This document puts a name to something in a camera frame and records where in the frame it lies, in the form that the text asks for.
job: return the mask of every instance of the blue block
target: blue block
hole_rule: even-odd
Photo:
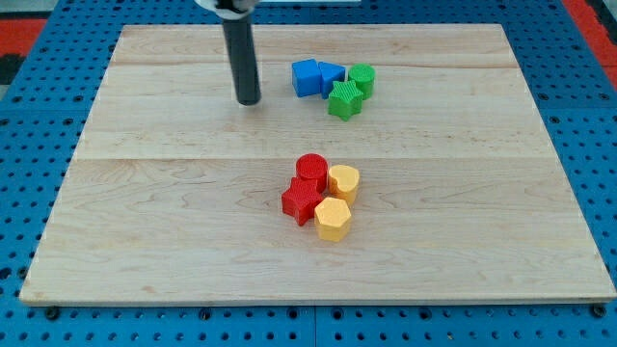
[[[314,59],[291,64],[291,83],[298,97],[321,92],[321,71]]]
[[[345,67],[319,62],[321,70],[321,98],[327,99],[335,87],[334,81],[345,82]]]

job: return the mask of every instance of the green block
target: green block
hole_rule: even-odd
[[[348,121],[362,111],[363,93],[355,81],[338,82],[328,96],[328,113]]]
[[[375,84],[375,69],[369,64],[355,64],[349,69],[350,81],[356,81],[356,86],[364,93],[364,100],[373,95]]]

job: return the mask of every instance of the toy block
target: toy block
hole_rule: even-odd
[[[298,97],[321,93],[321,70],[314,59],[291,64],[291,84]]]
[[[316,179],[317,192],[323,193],[328,186],[328,162],[319,154],[305,154],[296,161],[296,176],[304,180]]]
[[[348,121],[362,110],[362,92],[355,81],[334,81],[334,85],[328,97],[328,113]]]
[[[334,165],[328,170],[328,190],[335,198],[352,205],[358,194],[360,172],[346,165]]]
[[[321,70],[321,98],[327,99],[335,87],[334,81],[345,82],[345,67],[336,64],[319,62]]]
[[[317,180],[291,178],[291,186],[281,195],[282,213],[295,218],[298,226],[303,226],[313,218],[315,206],[323,200],[317,192]]]
[[[375,69],[369,64],[356,64],[349,69],[350,81],[356,81],[356,87],[364,93],[364,100],[373,95]]]
[[[351,211],[345,200],[325,198],[315,207],[315,226],[322,240],[338,242],[351,227]]]

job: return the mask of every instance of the blue pegboard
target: blue pegboard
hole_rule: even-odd
[[[218,22],[192,0],[62,0],[51,15],[0,102],[0,345],[616,344],[614,303],[59,311],[22,305],[22,277],[122,26]],[[255,22],[500,23],[617,279],[617,95],[560,2],[364,0],[360,7],[262,7]]]

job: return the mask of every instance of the yellow block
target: yellow block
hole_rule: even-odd
[[[328,190],[338,199],[352,205],[358,194],[360,172],[346,165],[334,165],[328,170]]]
[[[345,200],[325,198],[315,207],[315,226],[319,238],[338,242],[351,227],[351,211]]]

